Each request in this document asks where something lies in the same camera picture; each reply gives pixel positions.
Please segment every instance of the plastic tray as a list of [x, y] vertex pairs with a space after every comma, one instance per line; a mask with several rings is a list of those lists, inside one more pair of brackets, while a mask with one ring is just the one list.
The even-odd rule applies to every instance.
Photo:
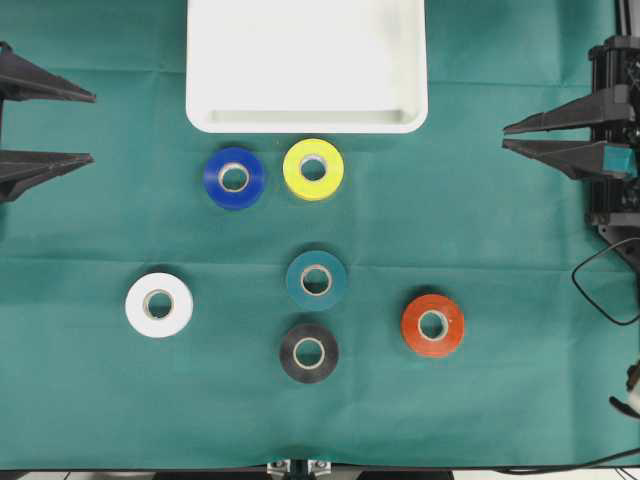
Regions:
[[407, 133], [428, 111], [424, 0], [189, 0], [205, 132]]

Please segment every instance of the black cable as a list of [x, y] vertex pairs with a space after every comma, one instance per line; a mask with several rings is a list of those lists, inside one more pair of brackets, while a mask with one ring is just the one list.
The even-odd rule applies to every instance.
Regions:
[[613, 462], [614, 460], [619, 460], [621, 458], [630, 457], [632, 455], [639, 455], [639, 454], [640, 454], [640, 448], [634, 448], [631, 450], [626, 450], [624, 452], [609, 455], [608, 457], [603, 457], [597, 460], [592, 460], [590, 462], [580, 463], [576, 465], [565, 465], [562, 467], [549, 467], [549, 468], [532, 468], [529, 470], [526, 470], [526, 469], [521, 470], [517, 468], [506, 468], [504, 470], [495, 470], [495, 471], [498, 473], [504, 473], [506, 475], [542, 475], [545, 473], [570, 472], [572, 470], [580, 470], [583, 468], [597, 467], [604, 463]]
[[634, 477], [629, 472], [627, 472], [624, 468], [621, 468], [620, 470], [622, 470], [625, 473], [625, 475], [627, 475], [629, 478], [631, 478], [631, 480], [638, 480], [636, 477]]
[[609, 253], [611, 250], [614, 250], [618, 247], [621, 247], [622, 245], [625, 245], [627, 243], [631, 243], [631, 242], [637, 242], [640, 241], [640, 237], [631, 237], [631, 238], [626, 238], [618, 243], [614, 243], [613, 245], [600, 250], [598, 253], [596, 253], [595, 255], [592, 255], [591, 257], [587, 258], [585, 261], [583, 261], [582, 263], [580, 263], [580, 265], [578, 265], [576, 268], [573, 269], [573, 272], [571, 272], [571, 281], [573, 282], [573, 284], [576, 286], [576, 288], [578, 289], [578, 291], [582, 294], [582, 296], [584, 298], [587, 299], [587, 301], [593, 305], [593, 307], [598, 310], [602, 315], [604, 315], [610, 322], [615, 323], [616, 325], [619, 325], [621, 327], [625, 327], [627, 325], [631, 325], [632, 323], [637, 322], [638, 320], [640, 320], [640, 313], [638, 315], [636, 315], [635, 317], [633, 317], [631, 320], [627, 321], [627, 322], [621, 322], [620, 320], [616, 320], [615, 318], [613, 318], [611, 315], [609, 315], [604, 308], [602, 308], [595, 300], [593, 300], [588, 294], [587, 292], [582, 288], [582, 286], [578, 283], [578, 280], [576, 280], [576, 274], [578, 273], [578, 271], [580, 271], [580, 269], [582, 267], [584, 267], [585, 265], [587, 265], [588, 263], [592, 262], [593, 260], [595, 260], [598, 257], [601, 257], [602, 255], [605, 255], [607, 253]]

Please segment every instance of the green cloth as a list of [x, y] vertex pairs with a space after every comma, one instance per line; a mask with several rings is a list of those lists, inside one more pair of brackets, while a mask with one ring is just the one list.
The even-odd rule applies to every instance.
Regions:
[[[185, 19], [182, 0], [2, 1], [2, 39], [98, 103], [6, 105], [5, 148], [96, 163], [1, 209], [0, 468], [548, 465], [638, 445], [638, 423], [607, 401], [624, 398], [637, 327], [611, 325], [570, 282], [604, 246], [582, 220], [586, 190], [500, 148], [504, 125], [588, 93], [587, 51], [614, 33], [612, 2], [429, 1], [425, 126], [324, 137], [346, 172], [317, 204], [281, 174], [300, 135], [189, 124]], [[230, 144], [269, 174], [243, 212], [202, 187], [208, 157]], [[325, 313], [302, 314], [284, 286], [307, 249], [349, 272]], [[195, 299], [189, 326], [161, 341], [124, 313], [150, 270], [178, 275]], [[582, 279], [635, 313], [620, 261]], [[464, 343], [443, 360], [417, 357], [400, 333], [426, 291], [465, 313]], [[281, 338], [301, 321], [340, 345], [323, 383], [280, 367]]]

